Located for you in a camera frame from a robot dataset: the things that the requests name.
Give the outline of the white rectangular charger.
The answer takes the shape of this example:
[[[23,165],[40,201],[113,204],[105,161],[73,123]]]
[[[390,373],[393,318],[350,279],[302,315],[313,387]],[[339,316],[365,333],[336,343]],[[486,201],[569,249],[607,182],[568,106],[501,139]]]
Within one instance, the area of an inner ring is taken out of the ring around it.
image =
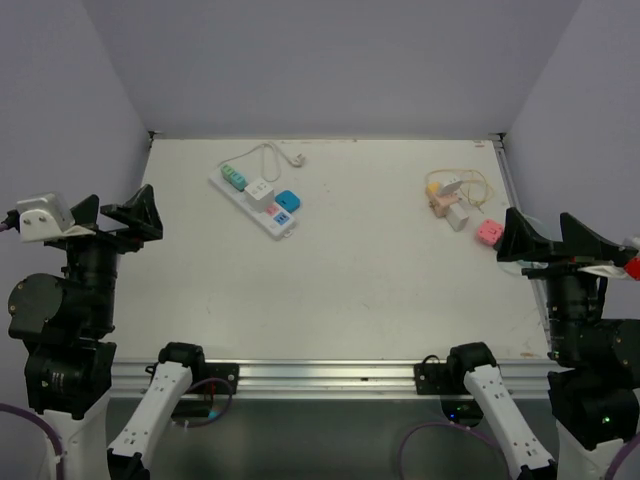
[[[453,231],[459,232],[466,226],[469,216],[459,204],[454,204],[449,207],[445,219]]]

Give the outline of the beige cube socket adapter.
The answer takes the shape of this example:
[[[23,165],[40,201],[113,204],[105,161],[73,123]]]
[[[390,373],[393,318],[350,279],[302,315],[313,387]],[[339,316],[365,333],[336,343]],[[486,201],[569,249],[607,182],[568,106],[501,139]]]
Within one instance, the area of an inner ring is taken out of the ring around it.
[[[459,196],[455,193],[438,196],[434,192],[427,190],[426,195],[429,206],[437,218],[445,217],[450,207],[460,201]]]

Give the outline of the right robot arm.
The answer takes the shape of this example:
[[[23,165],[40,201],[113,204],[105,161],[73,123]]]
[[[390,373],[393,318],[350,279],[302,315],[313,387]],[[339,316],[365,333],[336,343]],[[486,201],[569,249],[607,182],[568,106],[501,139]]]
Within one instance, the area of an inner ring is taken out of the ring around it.
[[[445,379],[479,405],[509,478],[612,479],[639,450],[639,322],[603,312],[609,280],[638,280],[639,250],[569,213],[560,227],[560,240],[548,239],[511,207],[497,251],[500,262],[526,262],[523,275],[546,290],[549,357],[561,368],[547,375],[559,455],[540,445],[485,343],[452,348]]]

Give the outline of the white round travel adapter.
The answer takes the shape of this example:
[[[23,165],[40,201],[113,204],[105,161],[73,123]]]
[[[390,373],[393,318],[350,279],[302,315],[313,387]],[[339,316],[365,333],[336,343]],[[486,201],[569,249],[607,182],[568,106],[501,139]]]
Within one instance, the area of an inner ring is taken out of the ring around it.
[[[439,197],[443,197],[443,196],[447,196],[447,195],[452,195],[454,194],[462,185],[463,181],[456,177],[456,176],[452,176],[450,177],[448,180],[443,181],[437,192],[436,195]]]

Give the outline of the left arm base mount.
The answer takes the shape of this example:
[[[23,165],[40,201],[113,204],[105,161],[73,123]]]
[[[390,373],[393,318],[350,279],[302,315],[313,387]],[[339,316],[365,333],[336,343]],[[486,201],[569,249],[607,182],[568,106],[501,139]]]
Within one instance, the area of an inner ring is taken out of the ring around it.
[[[199,387],[196,389],[199,394],[235,395],[240,379],[240,368],[237,363],[206,363],[204,372],[197,377],[197,380],[205,378],[216,378],[218,382],[214,382],[213,386]]]

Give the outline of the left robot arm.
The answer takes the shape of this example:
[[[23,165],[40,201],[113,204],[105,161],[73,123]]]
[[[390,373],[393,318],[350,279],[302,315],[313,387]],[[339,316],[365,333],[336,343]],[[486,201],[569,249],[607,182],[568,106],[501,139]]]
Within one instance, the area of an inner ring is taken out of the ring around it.
[[[59,275],[29,275],[8,299],[8,333],[28,352],[29,406],[22,416],[50,442],[50,473],[57,479],[149,478],[180,398],[201,390],[208,379],[200,346],[167,344],[134,414],[115,440],[107,440],[116,353],[108,335],[118,261],[163,236],[153,188],[145,185],[128,201],[111,205],[96,195],[74,206],[55,193],[36,195],[19,201],[1,227],[66,255]]]

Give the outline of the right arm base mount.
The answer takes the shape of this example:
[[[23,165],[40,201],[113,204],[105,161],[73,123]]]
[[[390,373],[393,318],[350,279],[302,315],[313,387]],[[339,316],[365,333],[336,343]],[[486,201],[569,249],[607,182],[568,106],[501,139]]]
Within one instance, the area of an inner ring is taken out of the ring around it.
[[[435,354],[429,354],[416,363],[413,366],[413,376],[416,394],[419,396],[455,393],[447,364]]]

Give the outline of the pink cube socket adapter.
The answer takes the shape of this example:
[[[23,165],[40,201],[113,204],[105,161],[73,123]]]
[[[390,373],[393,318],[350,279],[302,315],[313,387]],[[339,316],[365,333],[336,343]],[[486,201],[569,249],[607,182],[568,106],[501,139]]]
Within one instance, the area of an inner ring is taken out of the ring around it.
[[[498,250],[504,235],[504,226],[492,219],[484,220],[475,233],[476,240],[487,247]]]

